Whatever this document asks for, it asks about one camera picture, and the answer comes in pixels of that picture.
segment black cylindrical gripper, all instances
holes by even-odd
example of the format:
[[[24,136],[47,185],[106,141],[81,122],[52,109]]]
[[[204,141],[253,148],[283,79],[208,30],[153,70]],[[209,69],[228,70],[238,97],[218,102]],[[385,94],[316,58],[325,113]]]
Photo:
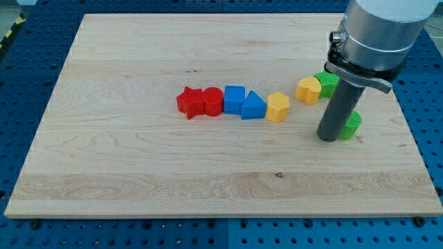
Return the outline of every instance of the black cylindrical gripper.
[[[317,128],[317,136],[325,142],[334,142],[345,128],[364,86],[355,86],[345,80],[339,80],[334,94]]]

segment metal cylinder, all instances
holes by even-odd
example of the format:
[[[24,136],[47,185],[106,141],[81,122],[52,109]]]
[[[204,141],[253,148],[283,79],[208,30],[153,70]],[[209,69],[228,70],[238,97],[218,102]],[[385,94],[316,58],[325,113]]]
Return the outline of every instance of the metal cylinder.
[[[326,111],[317,128],[317,136],[325,142],[334,142],[342,132],[365,87],[339,80]]]
[[[350,0],[338,28],[342,37],[338,52],[345,61],[367,70],[396,68],[432,13],[435,6],[429,2],[438,0]]]

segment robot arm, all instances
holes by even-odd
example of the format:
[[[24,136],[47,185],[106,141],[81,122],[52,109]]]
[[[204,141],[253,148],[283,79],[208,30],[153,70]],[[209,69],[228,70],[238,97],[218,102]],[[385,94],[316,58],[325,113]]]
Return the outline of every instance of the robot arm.
[[[325,69],[341,80],[317,128],[337,140],[365,87],[388,93],[439,0],[350,0],[338,30],[329,36]]]

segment red block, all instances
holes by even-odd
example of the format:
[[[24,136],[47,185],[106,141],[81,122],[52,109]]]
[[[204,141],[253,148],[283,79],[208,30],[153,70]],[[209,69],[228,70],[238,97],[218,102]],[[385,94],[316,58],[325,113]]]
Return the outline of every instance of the red block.
[[[177,107],[179,111],[186,113],[188,119],[205,113],[201,93],[201,89],[192,89],[186,86],[183,93],[177,96]]]
[[[201,97],[205,103],[205,114],[211,117],[223,113],[223,91],[217,87],[209,87],[203,91]]]

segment blue triangular prism block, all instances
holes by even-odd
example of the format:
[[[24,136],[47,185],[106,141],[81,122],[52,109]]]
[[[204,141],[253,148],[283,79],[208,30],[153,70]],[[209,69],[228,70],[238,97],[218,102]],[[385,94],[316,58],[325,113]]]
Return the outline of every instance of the blue triangular prism block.
[[[242,119],[264,118],[266,102],[255,91],[250,91],[243,102]]]

